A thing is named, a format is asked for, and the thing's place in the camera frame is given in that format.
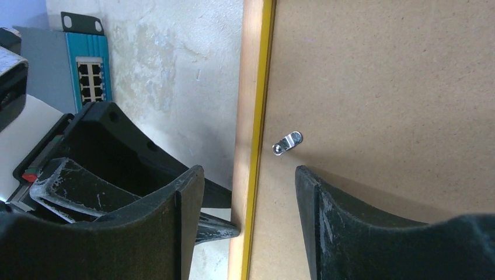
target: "yellow edge strip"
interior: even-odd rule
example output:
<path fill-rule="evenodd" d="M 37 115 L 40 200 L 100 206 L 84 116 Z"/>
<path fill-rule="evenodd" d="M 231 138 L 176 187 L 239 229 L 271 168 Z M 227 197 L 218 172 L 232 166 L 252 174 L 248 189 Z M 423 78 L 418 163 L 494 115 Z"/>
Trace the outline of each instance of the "yellow edge strip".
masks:
<path fill-rule="evenodd" d="M 242 256 L 241 280 L 249 279 L 249 267 L 251 262 L 251 246 L 253 241 L 253 228 L 255 223 L 256 193 L 258 185 L 259 166 L 263 143 L 264 114 L 266 105 L 266 93 L 269 77 L 271 35 L 273 33 L 273 21 L 275 19 L 276 0 L 263 1 L 262 29 L 260 38 L 260 58 L 258 66 L 258 83 L 256 87 L 255 115 L 253 123 L 253 142 L 251 147 L 251 163 L 249 172 L 249 186 L 247 192 L 247 210 L 245 221 L 244 248 Z"/>

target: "black plastic part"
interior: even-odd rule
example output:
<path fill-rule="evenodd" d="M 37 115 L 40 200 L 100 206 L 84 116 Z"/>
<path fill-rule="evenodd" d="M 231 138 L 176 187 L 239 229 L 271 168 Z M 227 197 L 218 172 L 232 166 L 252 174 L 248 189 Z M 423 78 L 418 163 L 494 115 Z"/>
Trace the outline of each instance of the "black plastic part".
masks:
<path fill-rule="evenodd" d="M 0 279 L 187 280 L 203 185 L 194 166 L 91 223 L 0 212 Z"/>
<path fill-rule="evenodd" d="M 26 105 L 27 66 L 18 64 L 0 73 L 0 132 L 15 120 Z"/>
<path fill-rule="evenodd" d="M 20 55 L 21 38 L 16 34 L 0 28 L 0 47 L 3 47 L 17 55 Z"/>
<path fill-rule="evenodd" d="M 188 169 L 155 145 L 113 102 L 88 103 L 69 124 L 63 122 L 60 127 L 62 133 L 56 128 L 53 131 L 63 134 L 62 139 L 43 164 L 51 159 L 70 158 L 102 180 L 140 197 L 167 185 Z M 40 148 L 50 139 L 46 137 Z M 29 164 L 24 161 L 14 176 L 19 178 Z M 204 189 L 202 207 L 231 207 L 230 190 L 210 180 L 205 180 Z"/>
<path fill-rule="evenodd" d="M 238 236 L 239 229 L 233 223 L 206 213 L 201 213 L 196 245 Z"/>
<path fill-rule="evenodd" d="M 68 12 L 61 12 L 60 16 L 62 19 L 62 29 L 65 32 L 83 33 L 83 34 L 100 35 L 100 36 L 105 35 L 102 21 L 97 17 L 80 15 L 77 13 L 68 13 Z M 64 17 L 66 16 L 68 16 L 71 19 L 72 25 L 70 27 L 65 25 Z M 96 22 L 100 24 L 102 28 L 101 31 L 96 30 L 96 26 L 95 26 Z"/>
<path fill-rule="evenodd" d="M 102 180 L 66 157 L 53 159 L 45 166 L 31 186 L 30 196 L 70 223 L 93 221 L 141 198 Z M 200 214 L 196 244 L 238 235 L 233 223 Z"/>
<path fill-rule="evenodd" d="M 9 205 L 5 204 L 5 202 L 0 201 L 0 213 L 2 212 L 10 213 L 12 212 L 12 209 Z"/>
<path fill-rule="evenodd" d="M 312 280 L 495 279 L 495 215 L 425 225 L 374 208 L 305 166 L 295 186 Z"/>

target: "wooden edge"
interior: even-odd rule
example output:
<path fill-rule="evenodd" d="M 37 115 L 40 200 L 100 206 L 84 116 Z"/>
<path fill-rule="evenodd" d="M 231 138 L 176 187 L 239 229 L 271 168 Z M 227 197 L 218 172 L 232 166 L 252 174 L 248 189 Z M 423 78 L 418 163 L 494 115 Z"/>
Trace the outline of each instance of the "wooden edge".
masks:
<path fill-rule="evenodd" d="M 274 7 L 275 0 L 244 1 L 232 187 L 232 221 L 241 233 L 230 242 L 229 280 L 249 279 Z"/>

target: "mounting hole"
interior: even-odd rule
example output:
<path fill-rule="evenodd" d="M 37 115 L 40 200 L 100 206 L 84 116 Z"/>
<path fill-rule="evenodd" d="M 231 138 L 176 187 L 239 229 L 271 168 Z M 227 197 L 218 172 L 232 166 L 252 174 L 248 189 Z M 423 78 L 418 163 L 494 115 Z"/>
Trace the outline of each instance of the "mounting hole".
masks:
<path fill-rule="evenodd" d="M 102 31 L 102 25 L 99 22 L 95 22 L 95 28 L 96 28 L 96 31 L 98 31 L 98 32 Z"/>
<path fill-rule="evenodd" d="M 70 16 L 64 16 L 64 25 L 67 28 L 71 28 L 72 27 L 72 19 L 71 19 Z"/>
<path fill-rule="evenodd" d="M 153 141 L 149 141 L 147 144 L 146 144 L 146 147 L 148 147 L 148 149 L 152 152 L 157 152 L 158 151 L 158 146 L 153 143 Z"/>
<path fill-rule="evenodd" d="M 115 112 L 110 112 L 109 114 L 110 121 L 113 123 L 118 123 L 118 114 Z"/>
<path fill-rule="evenodd" d="M 61 153 L 66 154 L 66 153 L 68 153 L 70 151 L 71 151 L 71 147 L 69 147 L 69 146 L 67 146 L 65 144 L 60 145 L 60 152 Z"/>

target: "ethernet port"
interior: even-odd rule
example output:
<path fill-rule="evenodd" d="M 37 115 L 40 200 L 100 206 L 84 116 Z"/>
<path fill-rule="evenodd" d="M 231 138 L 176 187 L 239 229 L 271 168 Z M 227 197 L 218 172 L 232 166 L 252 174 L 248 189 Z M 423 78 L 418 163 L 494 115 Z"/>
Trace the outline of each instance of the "ethernet port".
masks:
<path fill-rule="evenodd" d="M 98 76 L 94 76 L 93 77 L 93 84 L 95 86 L 100 86 L 102 84 L 102 79 Z"/>
<path fill-rule="evenodd" d="M 89 87 L 83 87 L 81 89 L 81 95 L 85 98 L 91 98 L 91 90 L 89 89 Z"/>
<path fill-rule="evenodd" d="M 87 75 L 88 74 L 88 66 L 86 64 L 80 64 L 78 67 L 78 71 L 81 75 Z"/>
<path fill-rule="evenodd" d="M 95 96 L 96 96 L 96 97 L 101 97 L 101 98 L 103 98 L 103 89 L 101 89 L 100 87 L 96 87 L 96 88 L 95 88 Z"/>
<path fill-rule="evenodd" d="M 93 75 L 99 75 L 102 71 L 102 67 L 100 65 L 93 64 L 91 67 L 93 68 Z"/>
<path fill-rule="evenodd" d="M 89 86 L 89 77 L 88 76 L 83 76 L 79 79 L 79 83 L 81 83 L 82 86 Z"/>

